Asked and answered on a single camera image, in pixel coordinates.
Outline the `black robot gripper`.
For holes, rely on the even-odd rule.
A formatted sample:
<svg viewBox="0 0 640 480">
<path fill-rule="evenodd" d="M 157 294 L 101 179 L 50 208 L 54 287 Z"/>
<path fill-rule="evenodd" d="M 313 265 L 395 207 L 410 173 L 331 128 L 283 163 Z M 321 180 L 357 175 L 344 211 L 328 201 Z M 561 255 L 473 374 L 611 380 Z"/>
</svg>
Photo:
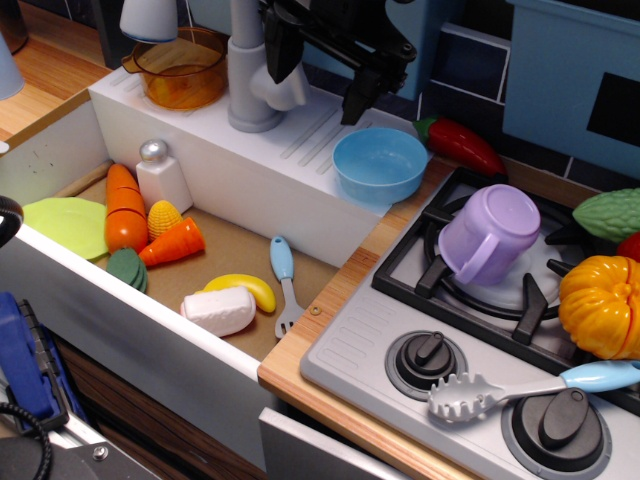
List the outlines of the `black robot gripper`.
<svg viewBox="0 0 640 480">
<path fill-rule="evenodd" d="M 309 43 L 355 72 L 342 125 L 355 125 L 385 92 L 397 92 L 416 48 L 388 17 L 384 1 L 264 1 L 267 70 L 282 83 Z"/>
</svg>

